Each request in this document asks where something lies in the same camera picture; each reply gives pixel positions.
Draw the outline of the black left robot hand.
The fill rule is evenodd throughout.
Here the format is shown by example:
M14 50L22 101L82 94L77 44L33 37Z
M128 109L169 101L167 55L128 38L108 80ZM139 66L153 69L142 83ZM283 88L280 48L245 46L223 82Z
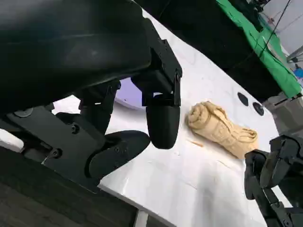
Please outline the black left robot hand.
M182 68L131 0L3 0L0 124L25 156L92 191L149 144L171 149ZM148 132L106 134L121 80L141 91Z

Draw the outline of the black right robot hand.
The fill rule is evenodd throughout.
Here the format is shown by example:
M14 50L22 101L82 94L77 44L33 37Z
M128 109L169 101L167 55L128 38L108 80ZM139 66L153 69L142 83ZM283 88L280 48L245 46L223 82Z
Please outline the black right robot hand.
M255 200L269 227L303 225L303 140L281 135L270 152L245 154L245 195Z

